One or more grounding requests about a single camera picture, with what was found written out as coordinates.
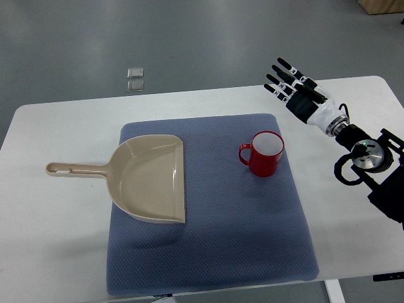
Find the robotic hand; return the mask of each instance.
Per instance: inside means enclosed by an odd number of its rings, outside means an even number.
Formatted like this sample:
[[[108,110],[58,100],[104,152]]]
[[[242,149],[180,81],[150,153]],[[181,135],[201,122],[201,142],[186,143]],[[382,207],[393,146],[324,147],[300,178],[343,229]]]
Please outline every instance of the robotic hand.
[[[335,177],[345,185],[353,186],[365,182],[372,189],[369,201],[379,208],[387,217],[399,223],[404,222],[404,141],[382,129],[378,139],[371,138],[361,128],[350,124],[348,108],[345,104],[337,109],[332,96],[312,79],[304,76],[282,58],[278,62],[289,72],[272,65],[276,75],[266,77],[276,86],[265,84],[264,87],[274,94],[286,108],[299,120],[316,125],[322,132],[344,146],[350,153],[342,156],[334,166]],[[394,151],[399,154],[399,167],[382,183],[378,184],[368,173],[388,170],[393,163]],[[352,160],[351,169],[359,176],[357,180],[348,181],[342,176],[342,167]]]

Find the blue mat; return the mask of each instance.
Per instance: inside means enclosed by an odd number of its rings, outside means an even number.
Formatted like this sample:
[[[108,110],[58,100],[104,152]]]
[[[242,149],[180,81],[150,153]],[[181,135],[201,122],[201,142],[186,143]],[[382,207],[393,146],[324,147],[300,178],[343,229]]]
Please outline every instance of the blue mat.
[[[121,142],[174,134],[184,142],[186,224],[137,221],[112,206],[107,256],[111,295],[158,295],[309,281],[318,265],[284,151],[272,177],[259,178],[238,147],[269,114],[127,124]]]

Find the gray floor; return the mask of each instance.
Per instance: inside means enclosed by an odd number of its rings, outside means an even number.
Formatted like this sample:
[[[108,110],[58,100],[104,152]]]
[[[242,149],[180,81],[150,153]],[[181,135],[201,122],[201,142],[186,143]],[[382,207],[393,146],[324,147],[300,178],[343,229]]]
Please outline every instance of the gray floor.
[[[318,80],[381,76],[403,104],[403,17],[368,16],[356,0],[2,0],[0,144],[19,106],[129,95],[126,71],[138,66],[145,89],[134,95],[261,85],[282,56]],[[403,302],[404,280],[341,285],[349,303]],[[179,299],[209,301],[327,296],[307,283]]]

